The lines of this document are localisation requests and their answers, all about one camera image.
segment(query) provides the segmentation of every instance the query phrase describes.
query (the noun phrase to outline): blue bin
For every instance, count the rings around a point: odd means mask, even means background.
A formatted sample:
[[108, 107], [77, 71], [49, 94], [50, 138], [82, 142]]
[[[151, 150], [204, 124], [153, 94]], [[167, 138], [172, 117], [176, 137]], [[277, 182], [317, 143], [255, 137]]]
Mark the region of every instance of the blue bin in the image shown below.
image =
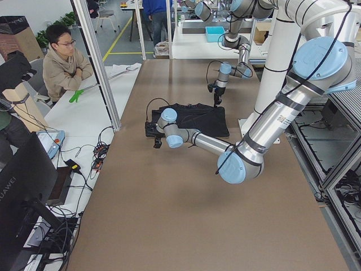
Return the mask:
[[223, 27], [205, 27], [205, 35], [207, 37], [207, 42], [221, 42], [222, 39], [219, 38], [224, 34]]

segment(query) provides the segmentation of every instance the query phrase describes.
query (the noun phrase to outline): yellow floor line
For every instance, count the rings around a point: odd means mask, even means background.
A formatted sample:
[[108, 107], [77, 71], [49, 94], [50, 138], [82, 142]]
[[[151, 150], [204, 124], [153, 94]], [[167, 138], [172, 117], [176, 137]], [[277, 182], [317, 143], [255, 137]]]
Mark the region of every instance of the yellow floor line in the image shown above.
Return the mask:
[[118, 37], [115, 39], [115, 41], [113, 42], [113, 44], [110, 46], [109, 50], [107, 51], [107, 53], [104, 55], [103, 57], [103, 62], [107, 59], [108, 55], [111, 53], [111, 51], [113, 50], [115, 44], [117, 44], [118, 40], [121, 38], [121, 36], [124, 34], [125, 29], [128, 27], [128, 25], [131, 23], [131, 18], [129, 19], [129, 21], [126, 23], [126, 25], [124, 26], [124, 28], [122, 29], [122, 31], [119, 33]]
[[118, 52], [109, 53], [108, 55], [140, 55], [142, 52]]

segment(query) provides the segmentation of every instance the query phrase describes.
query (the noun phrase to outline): black monitor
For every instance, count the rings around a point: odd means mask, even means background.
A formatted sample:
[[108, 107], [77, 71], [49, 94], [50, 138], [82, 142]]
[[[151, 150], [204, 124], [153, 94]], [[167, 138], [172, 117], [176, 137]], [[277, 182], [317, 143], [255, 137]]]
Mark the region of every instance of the black monitor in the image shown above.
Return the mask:
[[0, 271], [12, 269], [39, 216], [61, 225], [45, 207], [57, 175], [35, 133], [0, 172]]

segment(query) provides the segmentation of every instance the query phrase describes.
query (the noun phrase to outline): eyeglasses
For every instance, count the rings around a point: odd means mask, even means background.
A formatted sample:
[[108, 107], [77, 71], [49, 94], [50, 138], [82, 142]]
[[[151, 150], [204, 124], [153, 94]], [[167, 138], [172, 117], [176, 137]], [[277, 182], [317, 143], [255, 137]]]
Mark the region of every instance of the eyeglasses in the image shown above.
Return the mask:
[[72, 48], [72, 47], [74, 47], [74, 45], [75, 45], [75, 40], [72, 40], [71, 42], [68, 42], [68, 43], [66, 43], [66, 44], [63, 44], [63, 43], [57, 43], [57, 44], [59, 44], [59, 45], [64, 45], [64, 46], [66, 46], [67, 48]]

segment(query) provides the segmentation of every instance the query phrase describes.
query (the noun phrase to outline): dark trousers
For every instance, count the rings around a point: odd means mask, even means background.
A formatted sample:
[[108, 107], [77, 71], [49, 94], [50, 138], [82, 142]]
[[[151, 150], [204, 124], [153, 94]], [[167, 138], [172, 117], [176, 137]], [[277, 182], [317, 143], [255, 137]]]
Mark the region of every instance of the dark trousers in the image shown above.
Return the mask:
[[30, 132], [24, 123], [11, 116], [9, 125], [0, 130], [0, 169], [12, 158], [10, 145], [19, 148], [27, 142], [29, 136]]
[[163, 26], [165, 27], [165, 29], [167, 30], [167, 33], [169, 35], [168, 32], [168, 27], [167, 27], [167, 12], [162, 11], [162, 12], [158, 12], [155, 14], [152, 14], [152, 19], [153, 19], [153, 44], [154, 46], [156, 46], [159, 42], [161, 42], [162, 40], [162, 28]]

